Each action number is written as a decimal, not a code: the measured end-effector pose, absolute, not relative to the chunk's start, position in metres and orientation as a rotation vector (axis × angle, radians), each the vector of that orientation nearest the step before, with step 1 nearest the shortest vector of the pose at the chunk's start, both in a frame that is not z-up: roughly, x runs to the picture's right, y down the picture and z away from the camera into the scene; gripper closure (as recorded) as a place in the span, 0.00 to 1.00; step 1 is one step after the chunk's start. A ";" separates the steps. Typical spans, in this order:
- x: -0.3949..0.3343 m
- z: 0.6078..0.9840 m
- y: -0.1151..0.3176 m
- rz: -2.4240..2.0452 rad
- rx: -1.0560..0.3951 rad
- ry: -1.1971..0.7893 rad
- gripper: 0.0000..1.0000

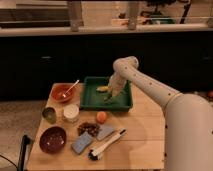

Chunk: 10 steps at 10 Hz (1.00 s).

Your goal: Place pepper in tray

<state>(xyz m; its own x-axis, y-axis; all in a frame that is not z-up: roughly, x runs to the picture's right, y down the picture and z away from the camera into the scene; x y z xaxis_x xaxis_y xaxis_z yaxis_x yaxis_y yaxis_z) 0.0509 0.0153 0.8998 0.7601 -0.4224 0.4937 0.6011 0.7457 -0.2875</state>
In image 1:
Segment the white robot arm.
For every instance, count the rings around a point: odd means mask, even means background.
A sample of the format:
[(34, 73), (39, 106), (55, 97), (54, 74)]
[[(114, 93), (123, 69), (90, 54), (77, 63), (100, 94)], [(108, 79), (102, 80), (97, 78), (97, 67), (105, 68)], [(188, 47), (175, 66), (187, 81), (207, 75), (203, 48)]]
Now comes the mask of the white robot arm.
[(138, 70), (135, 56), (113, 62), (111, 94), (117, 96), (127, 80), (161, 108), (165, 117), (165, 171), (213, 171), (213, 107), (203, 97), (180, 91)]

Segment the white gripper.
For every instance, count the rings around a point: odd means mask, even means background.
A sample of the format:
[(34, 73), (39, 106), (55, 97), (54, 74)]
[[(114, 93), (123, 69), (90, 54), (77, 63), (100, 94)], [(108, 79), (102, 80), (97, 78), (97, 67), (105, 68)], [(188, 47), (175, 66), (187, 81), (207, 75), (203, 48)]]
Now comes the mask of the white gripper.
[(124, 89), (127, 80), (121, 77), (119, 74), (114, 73), (109, 79), (109, 90), (113, 97), (116, 97)]

